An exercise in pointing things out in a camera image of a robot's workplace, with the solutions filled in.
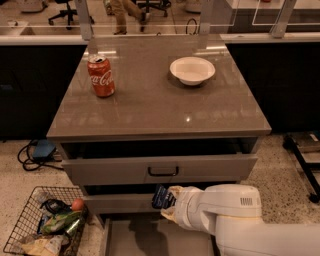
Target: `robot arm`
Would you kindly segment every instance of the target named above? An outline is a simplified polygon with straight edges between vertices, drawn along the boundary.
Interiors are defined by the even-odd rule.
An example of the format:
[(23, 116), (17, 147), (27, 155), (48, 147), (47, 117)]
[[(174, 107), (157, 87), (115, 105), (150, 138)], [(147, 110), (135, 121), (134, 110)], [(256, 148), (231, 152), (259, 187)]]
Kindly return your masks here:
[(320, 224), (266, 224), (259, 191), (244, 185), (186, 187), (174, 206), (174, 221), (216, 237), (226, 256), (315, 256), (320, 253)]

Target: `person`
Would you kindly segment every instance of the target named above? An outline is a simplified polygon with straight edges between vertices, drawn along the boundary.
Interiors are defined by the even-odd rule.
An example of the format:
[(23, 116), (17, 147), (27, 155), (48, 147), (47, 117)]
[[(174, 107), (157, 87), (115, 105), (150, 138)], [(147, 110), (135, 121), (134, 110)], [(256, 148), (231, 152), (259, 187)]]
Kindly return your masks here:
[(148, 15), (131, 0), (110, 0), (110, 5), (117, 22), (114, 35), (127, 34), (126, 11), (130, 16), (135, 17), (139, 21), (140, 31), (144, 31), (145, 25), (148, 22)]

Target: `metal wire basket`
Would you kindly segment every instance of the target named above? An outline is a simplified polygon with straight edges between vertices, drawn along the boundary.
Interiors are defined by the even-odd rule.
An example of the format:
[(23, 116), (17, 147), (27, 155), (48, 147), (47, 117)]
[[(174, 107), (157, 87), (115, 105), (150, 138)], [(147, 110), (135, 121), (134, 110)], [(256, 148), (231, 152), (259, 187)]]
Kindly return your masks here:
[[(40, 204), (35, 199), (35, 195), (39, 191), (48, 192), (56, 199), (70, 205), (74, 199), (83, 197), (81, 190), (77, 187), (35, 187), (13, 228), (3, 252), (24, 255), (23, 250), (17, 247), (16, 244), (23, 237), (37, 233), (39, 221), (42, 217)], [(77, 228), (68, 250), (62, 251), (60, 255), (72, 256), (77, 254), (87, 213), (87, 209), (85, 209), (81, 215), (82, 225)]]

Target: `drawer front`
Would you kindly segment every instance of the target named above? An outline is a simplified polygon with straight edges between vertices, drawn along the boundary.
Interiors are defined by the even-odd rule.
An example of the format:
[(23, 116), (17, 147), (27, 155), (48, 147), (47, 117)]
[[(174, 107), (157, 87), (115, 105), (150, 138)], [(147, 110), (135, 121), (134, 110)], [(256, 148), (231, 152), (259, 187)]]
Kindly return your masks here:
[(256, 155), (175, 156), (63, 161), (73, 184), (116, 185), (240, 181), (251, 172)]
[(83, 199), (92, 214), (159, 212), (152, 208), (153, 194), (123, 194), (85, 196)]

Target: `coca-cola can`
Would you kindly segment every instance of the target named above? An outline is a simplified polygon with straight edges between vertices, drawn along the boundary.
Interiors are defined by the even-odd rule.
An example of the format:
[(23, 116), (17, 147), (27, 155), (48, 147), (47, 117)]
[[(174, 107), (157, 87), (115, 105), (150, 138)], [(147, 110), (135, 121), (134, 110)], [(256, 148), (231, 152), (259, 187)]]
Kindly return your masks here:
[(109, 60), (102, 55), (91, 55), (88, 60), (88, 72), (93, 89), (98, 97), (108, 97), (115, 91)]

